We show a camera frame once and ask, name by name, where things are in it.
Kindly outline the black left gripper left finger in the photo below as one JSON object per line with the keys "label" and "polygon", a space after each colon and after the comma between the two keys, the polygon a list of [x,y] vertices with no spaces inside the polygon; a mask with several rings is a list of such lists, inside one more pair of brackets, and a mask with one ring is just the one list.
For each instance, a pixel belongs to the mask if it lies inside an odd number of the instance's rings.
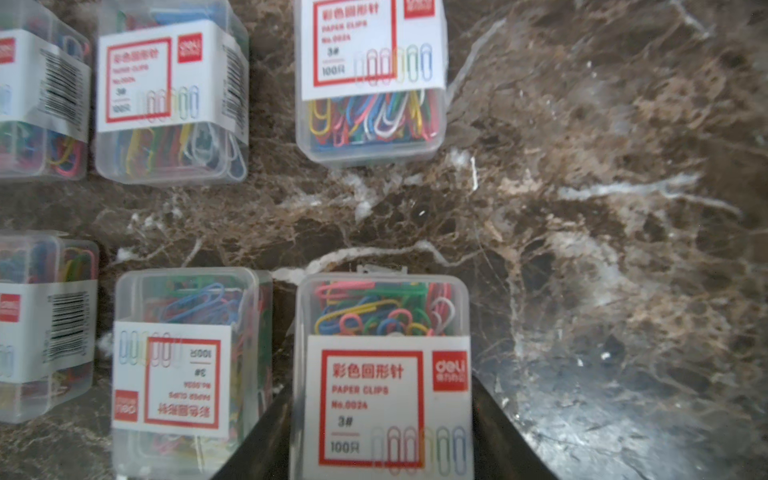
{"label": "black left gripper left finger", "polygon": [[292,386],[287,385],[212,479],[288,479],[292,407]]}

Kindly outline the paper clip box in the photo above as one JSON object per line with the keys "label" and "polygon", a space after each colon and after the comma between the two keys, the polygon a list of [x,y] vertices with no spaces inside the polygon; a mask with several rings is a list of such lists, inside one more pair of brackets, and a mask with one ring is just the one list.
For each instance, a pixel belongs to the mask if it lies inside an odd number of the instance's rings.
{"label": "paper clip box", "polygon": [[294,4],[296,143],[329,167],[432,158],[447,129],[440,0]]}
{"label": "paper clip box", "polygon": [[104,1],[95,167],[136,185],[248,173],[248,32],[227,1]]}
{"label": "paper clip box", "polygon": [[87,171],[91,42],[37,1],[1,3],[1,178]]}
{"label": "paper clip box", "polygon": [[113,466],[209,479],[272,400],[273,281],[245,267],[149,269],[115,290]]}
{"label": "paper clip box", "polygon": [[297,289],[295,326],[291,478],[473,477],[461,280],[311,275]]}
{"label": "paper clip box", "polygon": [[98,269],[91,241],[2,233],[2,422],[32,420],[90,389]]}

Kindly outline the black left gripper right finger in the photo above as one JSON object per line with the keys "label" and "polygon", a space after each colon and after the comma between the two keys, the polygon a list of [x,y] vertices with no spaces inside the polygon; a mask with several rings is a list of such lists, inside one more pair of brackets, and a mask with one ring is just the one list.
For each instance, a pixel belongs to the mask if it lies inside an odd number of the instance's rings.
{"label": "black left gripper right finger", "polygon": [[475,376],[472,421],[476,479],[557,480]]}

